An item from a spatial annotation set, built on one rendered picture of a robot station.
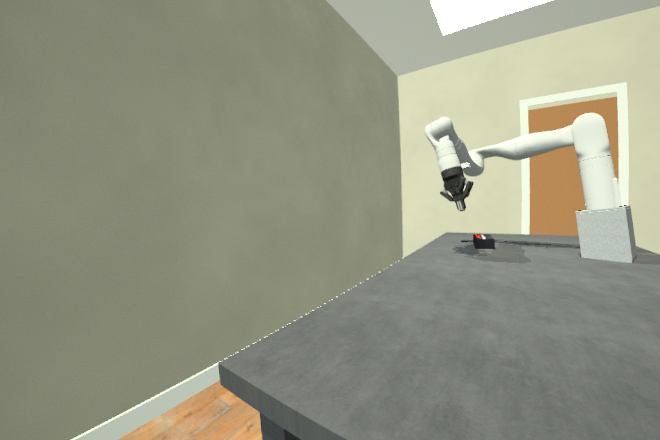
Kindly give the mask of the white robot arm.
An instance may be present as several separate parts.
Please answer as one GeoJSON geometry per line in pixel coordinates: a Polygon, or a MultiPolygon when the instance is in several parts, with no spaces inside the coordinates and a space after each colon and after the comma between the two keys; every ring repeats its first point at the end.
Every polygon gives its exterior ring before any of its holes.
{"type": "Polygon", "coordinates": [[[586,113],[562,129],[532,133],[471,151],[456,134],[448,117],[429,124],[425,135],[435,149],[440,172],[461,166],[464,174],[472,177],[483,173],[485,158],[522,160],[575,146],[586,210],[622,206],[606,124],[599,114],[586,113]]]}

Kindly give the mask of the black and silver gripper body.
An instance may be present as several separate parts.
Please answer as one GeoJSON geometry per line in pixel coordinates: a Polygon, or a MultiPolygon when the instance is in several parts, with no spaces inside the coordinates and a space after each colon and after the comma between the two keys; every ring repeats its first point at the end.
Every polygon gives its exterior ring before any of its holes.
{"type": "MultiPolygon", "coordinates": [[[[465,186],[465,180],[466,178],[464,177],[462,167],[461,166],[455,166],[448,168],[444,171],[441,172],[442,179],[444,182],[444,188],[450,192],[448,188],[448,184],[451,184],[453,187],[454,192],[456,193],[456,188],[455,188],[455,182],[459,183],[459,188],[460,191],[464,189],[465,186]]],[[[450,192],[451,193],[451,192],[450,192]]]]}

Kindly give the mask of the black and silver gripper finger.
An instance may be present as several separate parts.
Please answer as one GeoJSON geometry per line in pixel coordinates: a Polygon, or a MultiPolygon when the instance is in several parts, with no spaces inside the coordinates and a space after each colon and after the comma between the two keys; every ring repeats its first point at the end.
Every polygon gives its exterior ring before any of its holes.
{"type": "Polygon", "coordinates": [[[457,206],[457,209],[461,212],[460,205],[459,205],[459,202],[458,202],[459,200],[458,200],[457,193],[454,192],[453,187],[452,187],[451,184],[448,184],[448,188],[449,188],[449,190],[451,192],[451,195],[453,197],[448,194],[448,191],[445,188],[440,192],[440,194],[442,196],[444,196],[446,199],[448,199],[449,201],[455,202],[456,206],[457,206]]]}
{"type": "Polygon", "coordinates": [[[474,182],[465,180],[465,186],[466,187],[465,187],[464,191],[463,190],[460,191],[458,182],[455,182],[454,184],[455,184],[455,188],[456,188],[456,193],[458,195],[458,200],[459,200],[458,202],[459,202],[459,205],[460,205],[460,209],[461,209],[461,211],[465,211],[466,205],[465,205],[464,199],[469,196],[474,182]]]}

